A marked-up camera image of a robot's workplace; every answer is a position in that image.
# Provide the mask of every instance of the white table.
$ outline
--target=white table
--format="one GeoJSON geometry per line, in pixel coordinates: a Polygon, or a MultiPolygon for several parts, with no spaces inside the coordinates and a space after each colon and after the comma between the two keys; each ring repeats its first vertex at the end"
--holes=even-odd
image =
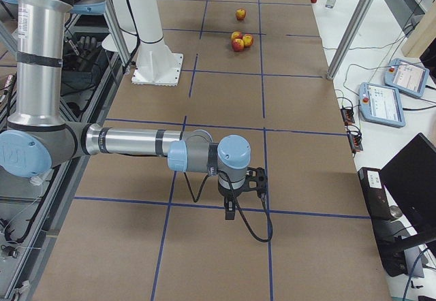
{"type": "MultiPolygon", "coordinates": [[[[326,0],[318,0],[317,3],[313,5],[313,11],[315,12],[317,25],[325,48],[336,48],[339,45],[357,3],[358,0],[337,0],[336,5],[332,9],[325,7],[326,0]]],[[[352,48],[385,46],[403,36],[400,26],[385,1],[374,0],[371,9],[354,39],[352,48]]],[[[349,65],[355,63],[368,68],[387,66],[398,44],[399,43],[396,43],[392,49],[390,49],[391,46],[388,46],[383,49],[350,50],[334,79],[334,87],[342,90],[344,96],[350,99],[354,105],[357,105],[357,96],[343,88],[345,73],[349,65]]],[[[324,49],[324,51],[326,53],[327,62],[330,63],[335,50],[324,49]]],[[[401,52],[401,47],[398,48],[393,58],[396,57],[410,60],[413,63],[419,61],[419,59],[405,58],[401,52]]],[[[374,71],[351,66],[348,71],[346,86],[358,92],[358,87],[362,82],[383,84],[382,75],[384,70],[385,69],[379,69],[375,72],[375,75],[373,75],[374,71]]],[[[430,78],[427,85],[435,86],[430,78]]],[[[342,96],[340,91],[337,91],[337,95],[342,96]]],[[[436,101],[436,91],[426,89],[423,98],[436,101]]],[[[430,105],[404,95],[401,95],[401,101],[405,108],[422,108],[430,105]]],[[[357,153],[354,159],[357,170],[363,166],[382,168],[419,132],[422,132],[428,139],[436,144],[436,108],[419,112],[405,112],[405,120],[406,126],[400,129],[364,121],[360,122],[364,151],[357,153]]],[[[390,203],[394,203],[390,196],[388,196],[388,198],[390,203]]],[[[410,225],[407,219],[402,218],[401,221],[406,227],[410,225]]],[[[416,233],[414,229],[409,229],[408,231],[411,234],[416,233]]],[[[419,295],[436,298],[436,272],[434,270],[424,269],[424,274],[424,279],[413,279],[416,285],[424,285],[424,288],[409,288],[407,298],[410,300],[417,300],[419,295]]],[[[391,295],[402,297],[407,282],[407,276],[401,275],[391,278],[386,275],[386,277],[390,286],[391,295]]]]}

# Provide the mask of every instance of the red apple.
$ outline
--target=red apple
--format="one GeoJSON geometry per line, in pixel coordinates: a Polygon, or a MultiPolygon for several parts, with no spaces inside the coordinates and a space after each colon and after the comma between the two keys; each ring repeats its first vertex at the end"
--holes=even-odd
{"type": "Polygon", "coordinates": [[[247,11],[244,8],[239,8],[238,10],[236,10],[237,20],[244,20],[245,15],[247,15],[247,11]]]}
{"type": "Polygon", "coordinates": [[[232,33],[232,41],[235,39],[242,39],[243,38],[243,33],[239,32],[239,31],[235,31],[232,33]]]}
{"type": "Polygon", "coordinates": [[[243,36],[244,47],[249,48],[254,42],[254,38],[251,34],[244,34],[243,36]]]}
{"type": "Polygon", "coordinates": [[[240,52],[244,50],[244,41],[242,39],[235,39],[232,41],[233,51],[240,52]]]}

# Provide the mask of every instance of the label sticker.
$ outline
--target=label sticker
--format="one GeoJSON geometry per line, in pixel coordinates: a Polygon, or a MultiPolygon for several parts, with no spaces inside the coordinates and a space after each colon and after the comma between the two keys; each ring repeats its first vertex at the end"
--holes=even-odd
{"type": "Polygon", "coordinates": [[[29,35],[29,10],[25,7],[18,8],[18,38],[27,39],[29,35]]]}
{"type": "Polygon", "coordinates": [[[375,189],[381,189],[382,183],[380,182],[380,176],[378,172],[374,172],[372,170],[368,171],[368,182],[369,186],[375,189]]]}

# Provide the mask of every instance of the blue tablet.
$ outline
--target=blue tablet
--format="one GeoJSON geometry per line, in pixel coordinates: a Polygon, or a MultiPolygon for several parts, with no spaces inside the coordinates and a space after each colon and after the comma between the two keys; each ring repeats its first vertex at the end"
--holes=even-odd
{"type": "Polygon", "coordinates": [[[360,113],[366,121],[393,127],[406,125],[398,89],[362,83],[359,99],[360,113]]]}
{"type": "Polygon", "coordinates": [[[427,68],[399,58],[393,59],[389,66],[384,74],[386,85],[393,86],[406,95],[422,97],[430,73],[427,68]]]}

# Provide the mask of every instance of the black monitor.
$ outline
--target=black monitor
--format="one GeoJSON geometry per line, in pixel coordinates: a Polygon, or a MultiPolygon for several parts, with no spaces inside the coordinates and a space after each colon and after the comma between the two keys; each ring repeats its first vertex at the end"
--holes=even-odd
{"type": "Polygon", "coordinates": [[[380,178],[418,233],[384,251],[426,243],[436,255],[436,147],[419,133],[383,167],[380,178]]]}

